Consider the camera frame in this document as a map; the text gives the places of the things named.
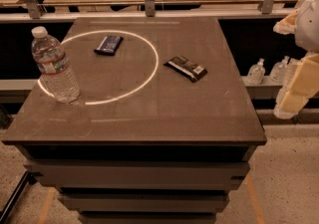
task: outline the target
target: floor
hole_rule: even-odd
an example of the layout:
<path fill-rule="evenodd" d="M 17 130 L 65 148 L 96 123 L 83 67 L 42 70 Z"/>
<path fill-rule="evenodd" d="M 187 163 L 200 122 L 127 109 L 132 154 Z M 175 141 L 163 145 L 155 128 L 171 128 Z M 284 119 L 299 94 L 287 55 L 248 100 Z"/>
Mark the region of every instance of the floor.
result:
<path fill-rule="evenodd" d="M 294 121 L 259 112 L 267 136 L 251 170 L 215 224 L 317 224 L 319 220 L 319 113 Z M 0 137 L 5 130 L 0 130 Z M 23 156 L 0 143 L 0 209 L 24 173 Z M 54 188 L 27 184 L 6 224 L 80 224 Z"/>

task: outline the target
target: concrete floor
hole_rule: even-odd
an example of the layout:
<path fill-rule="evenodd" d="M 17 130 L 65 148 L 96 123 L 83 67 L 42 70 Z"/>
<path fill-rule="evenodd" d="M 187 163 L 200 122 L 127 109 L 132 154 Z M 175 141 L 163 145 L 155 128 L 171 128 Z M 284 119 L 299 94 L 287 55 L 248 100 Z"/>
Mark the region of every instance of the concrete floor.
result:
<path fill-rule="evenodd" d="M 255 151 L 249 174 L 230 192 L 215 224 L 318 223 L 319 114 L 310 116 L 297 124 L 262 118 L 268 141 Z M 0 143 L 0 209 L 25 171 L 23 161 L 17 149 Z M 28 184 L 6 223 L 80 224 L 77 212 L 67 210 L 57 195 L 54 188 Z"/>

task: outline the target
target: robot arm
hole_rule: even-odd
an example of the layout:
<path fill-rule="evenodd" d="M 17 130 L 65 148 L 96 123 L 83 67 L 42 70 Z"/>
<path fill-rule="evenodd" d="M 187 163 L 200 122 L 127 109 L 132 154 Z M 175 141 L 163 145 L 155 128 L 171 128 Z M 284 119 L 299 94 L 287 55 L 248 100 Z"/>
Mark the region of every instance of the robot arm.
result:
<path fill-rule="evenodd" d="M 278 94 L 274 114 L 279 118 L 295 116 L 319 92 L 319 0 L 306 0 L 294 15 L 295 21 L 287 18 L 295 22 L 296 45 L 308 53 L 296 64 L 292 78 L 280 90 L 281 96 Z"/>

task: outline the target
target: white robot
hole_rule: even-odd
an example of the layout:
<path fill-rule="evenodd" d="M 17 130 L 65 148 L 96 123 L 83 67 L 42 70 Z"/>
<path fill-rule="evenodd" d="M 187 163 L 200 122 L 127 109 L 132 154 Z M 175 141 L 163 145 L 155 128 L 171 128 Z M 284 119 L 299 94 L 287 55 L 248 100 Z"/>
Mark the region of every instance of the white robot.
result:
<path fill-rule="evenodd" d="M 299 10 L 283 21 L 274 31 L 282 33 L 290 24 L 292 30 L 286 33 L 294 33 L 296 45 L 307 51 L 295 64 L 294 73 L 276 99 L 274 114 L 279 118 L 292 118 L 319 92 L 319 0 L 305 0 Z"/>

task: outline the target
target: bottle label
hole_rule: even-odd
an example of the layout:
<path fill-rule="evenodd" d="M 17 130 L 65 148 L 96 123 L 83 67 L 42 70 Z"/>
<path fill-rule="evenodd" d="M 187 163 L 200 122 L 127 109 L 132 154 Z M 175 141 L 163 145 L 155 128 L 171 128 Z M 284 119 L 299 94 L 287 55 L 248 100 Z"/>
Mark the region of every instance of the bottle label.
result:
<path fill-rule="evenodd" d="M 65 71 L 70 66 L 70 61 L 67 55 L 64 53 L 63 56 L 59 57 L 57 60 L 47 63 L 37 62 L 37 65 L 41 74 L 57 75 Z"/>

